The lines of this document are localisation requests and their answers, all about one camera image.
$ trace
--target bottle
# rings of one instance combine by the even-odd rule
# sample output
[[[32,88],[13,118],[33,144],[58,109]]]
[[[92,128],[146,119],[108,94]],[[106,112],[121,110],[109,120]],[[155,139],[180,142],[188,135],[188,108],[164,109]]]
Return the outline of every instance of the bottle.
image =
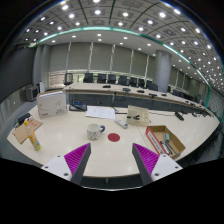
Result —
[[[40,143],[37,140],[37,137],[36,137],[34,131],[32,131],[32,127],[30,126],[29,121],[25,120],[24,125],[26,127],[26,133],[27,133],[28,138],[30,139],[30,142],[32,143],[34,149],[36,151],[38,151],[40,149]]]

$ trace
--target cup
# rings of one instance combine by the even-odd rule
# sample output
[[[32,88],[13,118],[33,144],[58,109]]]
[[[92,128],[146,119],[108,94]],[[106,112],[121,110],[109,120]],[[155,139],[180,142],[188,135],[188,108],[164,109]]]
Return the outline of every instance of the cup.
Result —
[[[105,131],[105,126],[104,125],[98,125],[98,124],[89,124],[87,126],[87,137],[90,140],[97,140],[100,138],[100,135],[102,132]]]

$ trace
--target red disc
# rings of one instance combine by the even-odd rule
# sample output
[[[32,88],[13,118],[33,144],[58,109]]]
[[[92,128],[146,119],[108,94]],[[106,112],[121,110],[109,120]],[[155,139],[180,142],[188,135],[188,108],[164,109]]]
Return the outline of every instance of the red disc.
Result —
[[[108,135],[108,139],[112,142],[118,142],[120,140],[120,136],[115,133],[111,133]]]

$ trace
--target paper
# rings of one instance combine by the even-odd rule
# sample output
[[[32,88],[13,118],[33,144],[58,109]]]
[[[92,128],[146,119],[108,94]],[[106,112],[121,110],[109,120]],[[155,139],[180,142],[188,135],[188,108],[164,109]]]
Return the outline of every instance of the paper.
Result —
[[[115,120],[115,111],[112,108],[88,106],[86,116]]]

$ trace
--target cardboard box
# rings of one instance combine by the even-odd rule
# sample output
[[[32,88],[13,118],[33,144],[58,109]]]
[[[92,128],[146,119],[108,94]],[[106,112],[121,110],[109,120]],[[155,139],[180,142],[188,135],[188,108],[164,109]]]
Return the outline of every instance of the cardboard box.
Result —
[[[40,119],[67,114],[66,96],[63,91],[49,91],[37,95]]]
[[[133,119],[133,117],[139,115],[139,120]],[[149,123],[149,110],[142,107],[135,107],[128,105],[128,113],[127,116],[131,118],[127,118],[127,124],[135,124],[140,126],[147,126]]]
[[[158,154],[167,154],[166,150],[161,145],[160,141],[165,143],[164,140],[164,133],[168,133],[170,136],[169,144],[171,147],[176,151],[176,153],[171,149],[173,154],[169,156],[173,159],[179,156],[185,149],[183,143],[174,135],[166,126],[159,125],[159,126],[148,126],[146,128],[146,136],[153,144],[154,148],[156,149]]]

